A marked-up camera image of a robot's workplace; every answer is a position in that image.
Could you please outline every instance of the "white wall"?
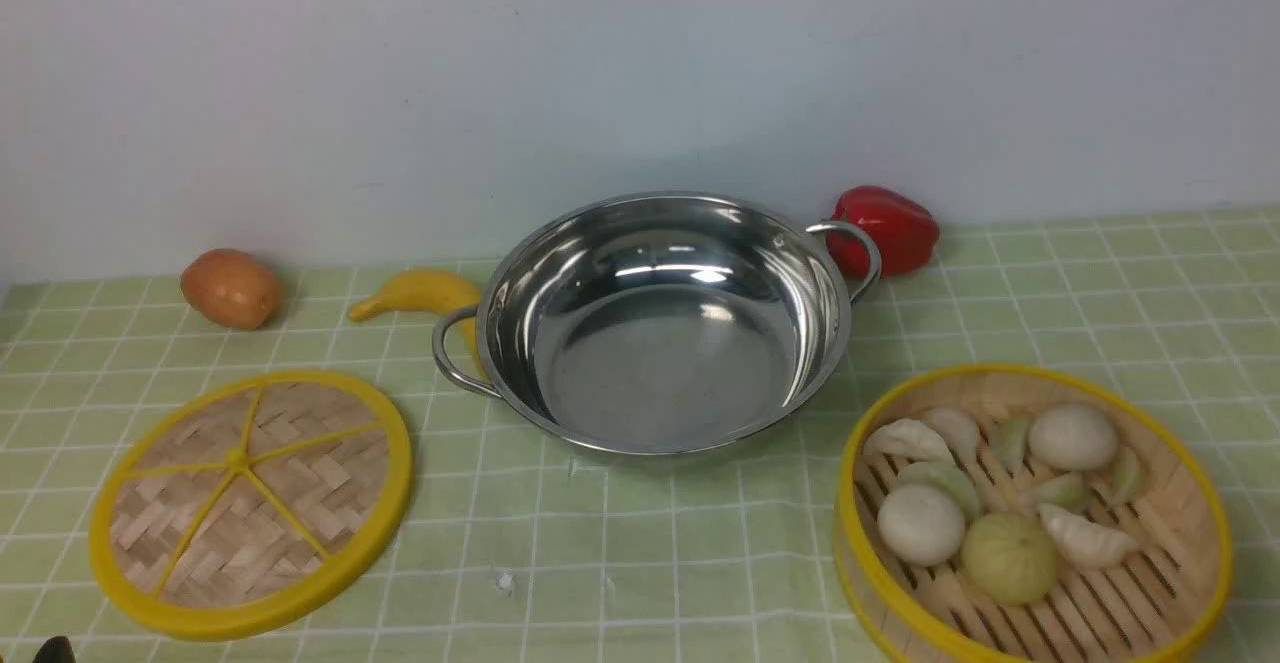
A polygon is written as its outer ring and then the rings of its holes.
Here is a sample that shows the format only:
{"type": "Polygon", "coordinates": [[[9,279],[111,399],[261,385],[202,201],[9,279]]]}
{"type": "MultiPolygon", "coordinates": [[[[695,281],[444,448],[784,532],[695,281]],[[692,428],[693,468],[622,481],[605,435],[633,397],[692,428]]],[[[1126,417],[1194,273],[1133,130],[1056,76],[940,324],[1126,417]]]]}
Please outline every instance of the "white wall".
{"type": "Polygon", "coordinates": [[[0,279],[486,256],[632,189],[1276,201],[1277,78],[1280,0],[0,0],[0,279]]]}

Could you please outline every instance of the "yellow plastic frame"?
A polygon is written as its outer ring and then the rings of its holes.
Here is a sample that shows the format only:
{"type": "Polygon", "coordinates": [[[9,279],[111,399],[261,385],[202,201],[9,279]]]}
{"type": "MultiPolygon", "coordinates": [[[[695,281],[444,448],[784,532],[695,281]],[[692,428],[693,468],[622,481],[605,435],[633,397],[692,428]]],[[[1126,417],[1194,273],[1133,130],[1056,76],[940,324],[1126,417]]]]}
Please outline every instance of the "yellow plastic frame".
{"type": "MultiPolygon", "coordinates": [[[[1170,431],[1165,430],[1165,426],[1161,426],[1160,422],[1133,407],[1133,404],[1129,404],[1125,399],[1111,394],[1110,390],[1103,390],[1097,385],[1091,384],[1091,381],[1065,375],[1065,372],[1047,371],[1032,366],[1014,366],[1014,363],[973,363],[972,366],[941,369],[933,372],[925,372],[923,376],[914,378],[897,388],[888,390],[888,393],[883,394],[883,397],[878,399],[876,404],[873,404],[867,413],[863,415],[863,417],[859,419],[858,425],[849,436],[849,443],[845,444],[845,454],[840,465],[840,489],[836,493],[837,521],[833,535],[838,536],[841,532],[845,535],[845,541],[852,550],[854,561],[867,575],[868,581],[879,595],[881,600],[883,600],[888,609],[897,614],[913,631],[922,635],[924,640],[929,641],[942,653],[951,655],[957,660],[975,663],[1019,663],[1024,660],[1023,658],[993,650],[964,635],[960,635],[946,623],[931,616],[919,603],[915,603],[915,599],[902,590],[896,581],[893,581],[887,568],[884,568],[884,564],[881,563],[879,557],[872,548],[872,543],[868,539],[867,532],[858,521],[858,507],[854,504],[854,486],[846,485],[846,483],[854,480],[854,453],[861,444],[863,438],[867,436],[870,422],[879,416],[883,408],[887,408],[888,404],[892,404],[896,399],[901,398],[910,390],[928,385],[932,381],[946,376],[966,375],[966,372],[1020,372],[1020,375],[1060,381],[1060,384],[1084,390],[1085,393],[1096,395],[1110,404],[1115,404],[1115,407],[1143,422],[1143,425],[1160,436],[1160,439],[1178,454],[1181,463],[1188,467],[1197,484],[1199,484],[1201,490],[1204,493],[1204,497],[1208,499],[1213,520],[1217,523],[1221,559],[1219,562],[1219,575],[1217,584],[1213,590],[1213,598],[1211,599],[1211,603],[1206,608],[1203,616],[1196,621],[1196,625],[1193,625],[1190,630],[1175,639],[1167,646],[1152,653],[1151,655],[1134,658],[1133,662],[1170,663],[1175,660],[1185,660],[1196,649],[1203,645],[1204,639],[1208,637],[1213,625],[1217,622],[1224,608],[1226,607],[1226,598],[1231,586],[1233,567],[1231,535],[1226,521],[1226,511],[1222,508],[1222,502],[1219,499],[1217,491],[1213,489],[1213,485],[1201,470],[1199,465],[1194,458],[1192,458],[1188,449],[1185,449],[1184,445],[1179,443],[1172,434],[1170,434],[1170,431]]],[[[838,539],[835,540],[833,544],[838,548],[838,539]]],[[[868,636],[895,663],[910,663],[900,650],[893,648],[879,628],[869,625],[865,611],[854,595],[852,581],[849,577],[849,571],[845,568],[844,557],[838,550],[836,550],[835,558],[836,570],[840,573],[840,584],[845,590],[845,598],[849,599],[849,604],[852,608],[854,614],[863,623],[863,628],[867,630],[868,636]]]]}
{"type": "MultiPolygon", "coordinates": [[[[111,476],[99,493],[97,502],[93,508],[93,517],[90,522],[90,562],[93,567],[93,573],[97,576],[99,584],[102,586],[108,598],[128,613],[129,617],[136,619],[138,623],[142,623],[142,626],[173,637],[198,641],[216,641],[246,637],[278,628],[301,618],[302,616],[306,616],[325,603],[329,603],[334,595],[342,593],[357,577],[360,577],[360,575],[364,573],[371,563],[374,563],[383,549],[387,548],[387,544],[394,535],[396,529],[403,517],[404,508],[408,504],[410,490],[413,480],[411,458],[412,454],[408,431],[404,429],[404,420],[401,417],[399,411],[397,411],[396,404],[393,404],[390,399],[388,399],[379,389],[366,384],[366,381],[343,375],[343,372],[330,371],[266,372],[266,375],[252,376],[242,381],[233,381],[233,384],[218,390],[211,390],[211,393],[206,393],[191,403],[183,404],[182,408],[178,408],[173,413],[169,413],[169,416],[165,417],[165,420],[161,421],[154,430],[151,430],[151,433],[148,433],[138,443],[133,444],[129,453],[125,454],[125,457],[116,465],[115,470],[111,471],[111,476]],[[247,422],[252,421],[253,413],[257,412],[257,402],[261,398],[261,390],[268,385],[276,384],[276,381],[315,381],[315,384],[347,390],[347,393],[361,399],[361,402],[375,413],[378,422],[371,422],[371,425],[360,426],[358,429],[349,429],[346,431],[338,431],[337,434],[307,439],[300,444],[284,445],[284,448],[278,448],[250,458],[246,456],[248,439],[247,422]],[[242,390],[252,389],[257,389],[259,394],[255,397],[247,413],[246,426],[241,439],[241,448],[238,449],[242,454],[233,453],[232,458],[229,458],[227,463],[220,465],[195,463],[189,466],[170,466],[163,470],[182,471],[223,467],[227,468],[228,475],[224,476],[219,488],[210,495],[209,503],[206,503],[200,513],[197,513],[196,521],[193,521],[188,527],[182,543],[179,543],[179,548],[177,550],[178,554],[173,555],[170,559],[169,570],[166,570],[157,590],[163,589],[169,572],[172,572],[172,568],[182,550],[186,548],[186,544],[191,541],[196,529],[200,526],[211,507],[211,503],[225,489],[225,486],[230,484],[232,479],[237,475],[244,475],[244,471],[248,471],[252,462],[266,457],[274,457],[275,454],[284,454],[300,448],[306,448],[306,445],[315,445],[325,440],[334,440],[346,435],[353,435],[360,433],[361,429],[380,427],[387,435],[388,444],[387,477],[383,484],[381,494],[374,504],[374,509],[370,512],[369,520],[360,529],[360,531],[357,531],[356,535],[348,540],[347,545],[343,545],[342,550],[329,554],[328,552],[324,552],[314,536],[306,531],[306,527],[302,527],[301,522],[298,522],[292,513],[288,513],[288,509],[283,507],[283,504],[280,504],[280,502],[269,490],[266,490],[265,486],[261,485],[261,481],[259,481],[252,472],[247,472],[248,479],[255,481],[255,485],[259,486],[264,495],[266,495],[268,499],[271,500],[276,508],[282,511],[282,513],[284,513],[284,517],[289,521],[289,523],[297,527],[303,538],[321,553],[325,562],[306,579],[302,579],[301,581],[275,594],[243,605],[220,609],[197,609],[164,603],[154,593],[145,593],[134,587],[133,584],[124,577],[124,573],[115,563],[114,554],[111,554],[111,509],[114,508],[120,485],[127,479],[138,477],[140,472],[131,471],[131,468],[133,468],[134,463],[137,463],[151,444],[164,435],[165,431],[173,427],[175,422],[186,419],[189,413],[206,407],[206,404],[241,393],[242,390]]],[[[155,475],[161,472],[161,468],[151,468],[148,472],[155,475]]]]}

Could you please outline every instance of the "red bell pepper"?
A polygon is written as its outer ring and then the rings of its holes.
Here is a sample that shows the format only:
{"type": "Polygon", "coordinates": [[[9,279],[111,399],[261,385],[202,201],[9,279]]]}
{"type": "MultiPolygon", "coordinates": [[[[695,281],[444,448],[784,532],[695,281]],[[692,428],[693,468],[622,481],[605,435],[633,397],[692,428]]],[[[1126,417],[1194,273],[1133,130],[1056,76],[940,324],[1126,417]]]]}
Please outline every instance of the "red bell pepper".
{"type": "MultiPolygon", "coordinates": [[[[938,224],[929,211],[881,186],[846,189],[832,216],[867,230],[881,252],[882,276],[909,274],[929,262],[938,243],[938,224]]],[[[849,236],[827,236],[827,250],[846,276],[867,276],[870,261],[849,236]]]]}

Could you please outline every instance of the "bamboo steamer lid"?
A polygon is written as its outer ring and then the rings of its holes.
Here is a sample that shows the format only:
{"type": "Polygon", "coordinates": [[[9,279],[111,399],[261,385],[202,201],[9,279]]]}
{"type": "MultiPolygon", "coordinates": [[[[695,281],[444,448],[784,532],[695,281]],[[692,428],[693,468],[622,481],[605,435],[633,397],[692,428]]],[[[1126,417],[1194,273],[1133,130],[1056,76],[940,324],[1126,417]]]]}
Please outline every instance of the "bamboo steamer lid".
{"type": "Polygon", "coordinates": [[[142,625],[228,640],[319,608],[385,548],[408,502],[404,422],[338,372],[270,372],[170,413],[95,504],[102,589],[142,625]]]}

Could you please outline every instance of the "pot handle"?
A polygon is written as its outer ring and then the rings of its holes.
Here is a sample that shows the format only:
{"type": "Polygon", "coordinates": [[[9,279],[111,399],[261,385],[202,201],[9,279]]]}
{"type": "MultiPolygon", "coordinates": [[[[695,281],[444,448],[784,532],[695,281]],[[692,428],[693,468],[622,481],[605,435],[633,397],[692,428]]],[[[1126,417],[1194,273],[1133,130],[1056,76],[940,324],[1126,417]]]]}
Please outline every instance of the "pot handle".
{"type": "Polygon", "coordinates": [[[858,303],[858,300],[867,294],[870,285],[876,285],[876,282],[879,280],[879,248],[872,239],[872,236],[868,236],[867,230],[860,229],[860,227],[849,224],[849,221],[819,221],[819,224],[806,227],[804,230],[805,233],[841,233],[845,236],[854,236],[854,238],[863,244],[863,248],[867,250],[867,257],[870,262],[870,266],[867,269],[867,276],[864,276],[863,284],[858,287],[858,291],[854,291],[854,293],[849,297],[850,306],[858,303]]]}
{"type": "Polygon", "coordinates": [[[466,372],[462,372],[453,365],[453,361],[449,361],[449,355],[444,351],[444,334],[447,334],[453,325],[466,320],[466,317],[476,317],[475,306],[457,308],[457,311],[448,312],[444,317],[440,317],[440,321],[435,324],[435,330],[431,332],[431,357],[435,358],[435,365],[440,369],[440,372],[444,372],[444,378],[452,380],[460,388],[471,390],[471,393],[488,395],[489,398],[502,399],[502,394],[498,393],[498,389],[489,385],[488,381],[474,379],[466,375],[466,372]]]}

